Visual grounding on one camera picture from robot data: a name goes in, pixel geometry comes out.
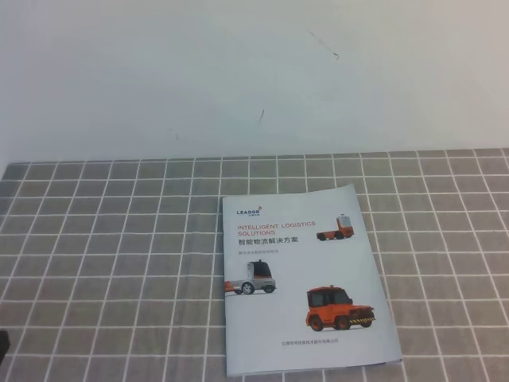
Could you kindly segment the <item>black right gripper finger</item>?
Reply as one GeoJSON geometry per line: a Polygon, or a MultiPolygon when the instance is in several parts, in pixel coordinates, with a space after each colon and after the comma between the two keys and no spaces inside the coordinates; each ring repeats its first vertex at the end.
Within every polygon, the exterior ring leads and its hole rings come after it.
{"type": "Polygon", "coordinates": [[[5,356],[10,348],[9,334],[5,330],[0,331],[0,356],[5,356]]]}

